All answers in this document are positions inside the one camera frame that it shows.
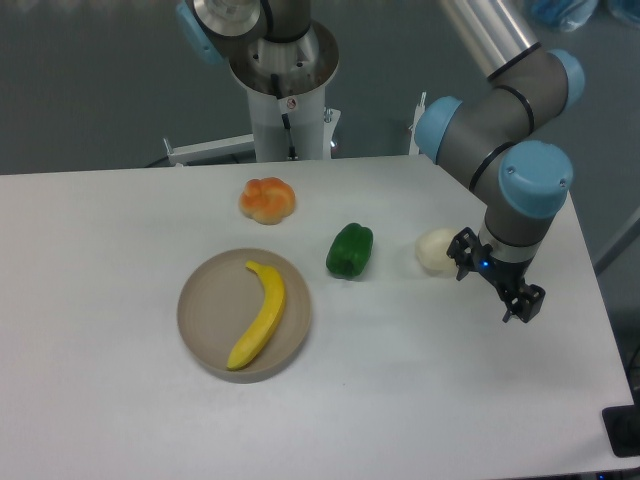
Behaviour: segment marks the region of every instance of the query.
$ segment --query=cable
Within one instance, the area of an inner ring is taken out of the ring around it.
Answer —
[[[149,165],[145,165],[145,167],[144,167],[144,168],[153,168],[153,167],[155,167],[156,165],[161,164],[162,162],[166,162],[167,160],[169,160],[169,156],[168,156],[168,155],[165,155],[164,157],[159,158],[159,159],[158,159],[158,160],[156,160],[155,162],[151,162]]]
[[[282,90],[280,89],[280,77],[277,74],[271,74],[271,86],[275,91],[276,98],[278,100],[282,100],[284,95],[282,95]],[[282,114],[282,123],[284,125],[284,130],[287,133],[287,140],[289,142],[289,158],[291,160],[298,160],[298,154],[296,153],[296,146],[293,143],[293,136],[291,134],[291,122],[289,121],[289,114]]]

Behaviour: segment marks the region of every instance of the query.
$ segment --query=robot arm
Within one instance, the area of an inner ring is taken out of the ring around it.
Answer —
[[[528,322],[545,292],[525,272],[573,180],[557,147],[523,141],[580,97],[584,73],[564,51],[546,52],[505,0],[441,0],[493,90],[474,106],[434,102],[416,126],[416,143],[487,205],[478,236],[469,228],[447,254],[458,279],[480,273],[512,315]]]
[[[194,19],[220,57],[234,58],[260,38],[274,43],[302,38],[311,27],[311,4],[310,0],[186,0],[178,6],[178,19],[188,38],[194,32],[186,22]]]
[[[527,285],[524,275],[566,199],[573,170],[557,147],[523,140],[580,97],[584,73],[568,53],[545,51],[509,0],[440,4],[493,90],[474,106],[452,97],[437,100],[417,123],[415,141],[487,205],[478,235],[464,229],[447,252],[458,279],[480,273],[505,303],[504,320],[515,315],[528,322],[545,292]],[[333,37],[311,21],[310,0],[184,0],[178,18],[192,45],[229,57],[233,74],[250,91],[278,99],[324,95],[338,65]],[[256,128],[251,97],[250,111],[256,155],[271,160],[267,153],[276,152],[273,159],[283,159],[288,148],[293,158],[293,120],[274,109],[275,117],[282,114],[288,141],[271,145],[277,135]],[[321,109],[313,115],[319,127],[298,126],[298,147],[322,139]],[[321,157],[318,148],[301,150],[306,155],[300,158]]]

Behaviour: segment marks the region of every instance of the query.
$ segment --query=blue joint cap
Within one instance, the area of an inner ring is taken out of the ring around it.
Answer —
[[[224,62],[224,58],[202,31],[200,24],[185,2],[180,2],[176,7],[176,17],[182,33],[202,61],[209,65],[219,65]]]
[[[438,150],[447,127],[461,104],[457,98],[439,98],[425,110],[415,126],[416,145],[435,164],[438,163]]]
[[[582,65],[576,57],[571,55],[566,50],[549,50],[549,53],[560,60],[565,72],[567,73],[568,92],[567,102],[564,105],[564,110],[576,103],[584,92],[586,84],[586,78],[584,76],[584,70]]]
[[[562,208],[573,183],[573,167],[555,145],[522,142],[505,155],[498,181],[504,198],[516,211],[545,219]]]

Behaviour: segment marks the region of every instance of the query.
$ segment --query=silver cylinder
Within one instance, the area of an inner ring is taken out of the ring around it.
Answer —
[[[259,0],[194,0],[193,8],[202,23],[223,37],[244,35],[260,18]]]
[[[500,240],[491,235],[491,232],[487,228],[487,224],[482,222],[482,227],[478,232],[478,239],[482,245],[489,244],[493,248],[490,255],[496,260],[500,260],[505,263],[522,263],[531,260],[536,256],[536,252],[540,247],[538,242],[528,247],[514,247],[506,245]]]
[[[538,43],[510,0],[440,0],[482,72],[494,72]]]

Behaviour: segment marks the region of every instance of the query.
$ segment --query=metal bar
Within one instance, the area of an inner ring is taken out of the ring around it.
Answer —
[[[440,5],[487,77],[538,43],[509,0],[440,0]]]
[[[596,275],[604,272],[613,261],[640,236],[640,207],[627,219],[622,227],[611,237],[593,260]]]
[[[240,137],[223,138],[212,142],[196,143],[185,147],[167,148],[167,157],[172,165],[176,163],[187,163],[198,160],[207,160],[233,153],[253,151],[253,135],[242,135]]]

